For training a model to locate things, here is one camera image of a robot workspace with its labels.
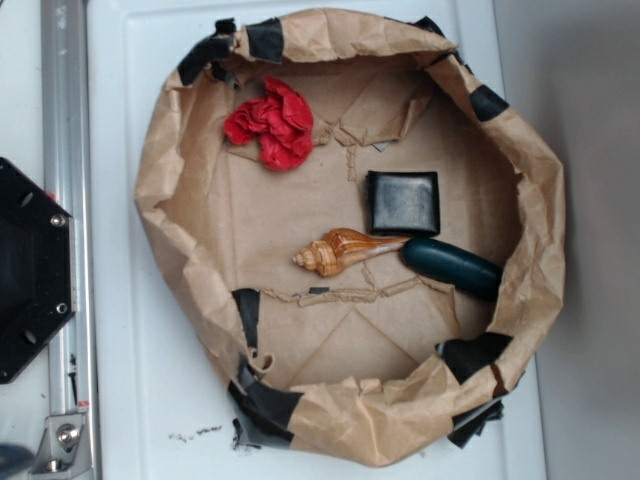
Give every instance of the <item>gray wall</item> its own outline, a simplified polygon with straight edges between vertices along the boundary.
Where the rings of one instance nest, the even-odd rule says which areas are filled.
[[[566,303],[537,356],[549,478],[640,478],[640,2],[494,5],[507,99],[566,167]]]

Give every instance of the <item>black square object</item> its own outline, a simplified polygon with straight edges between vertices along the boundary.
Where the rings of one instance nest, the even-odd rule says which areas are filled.
[[[422,235],[440,233],[440,195],[436,172],[367,174],[369,233]]]

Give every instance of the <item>crumpled red fabric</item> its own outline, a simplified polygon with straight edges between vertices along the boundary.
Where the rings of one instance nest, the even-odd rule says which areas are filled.
[[[244,102],[224,122],[224,132],[236,145],[259,135],[260,160],[272,170],[302,165],[313,150],[313,114],[307,101],[286,83],[264,77],[265,98]]]

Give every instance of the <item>dark green oval object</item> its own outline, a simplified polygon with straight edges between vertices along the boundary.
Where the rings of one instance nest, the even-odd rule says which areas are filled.
[[[502,269],[471,252],[432,238],[418,237],[409,240],[400,255],[404,263],[420,275],[451,283],[483,300],[498,298]]]

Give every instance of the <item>conch shell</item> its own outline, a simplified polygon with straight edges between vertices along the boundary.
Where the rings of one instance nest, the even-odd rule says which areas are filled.
[[[321,277],[337,275],[349,265],[400,250],[409,238],[373,238],[349,228],[335,228],[311,242],[293,261]]]

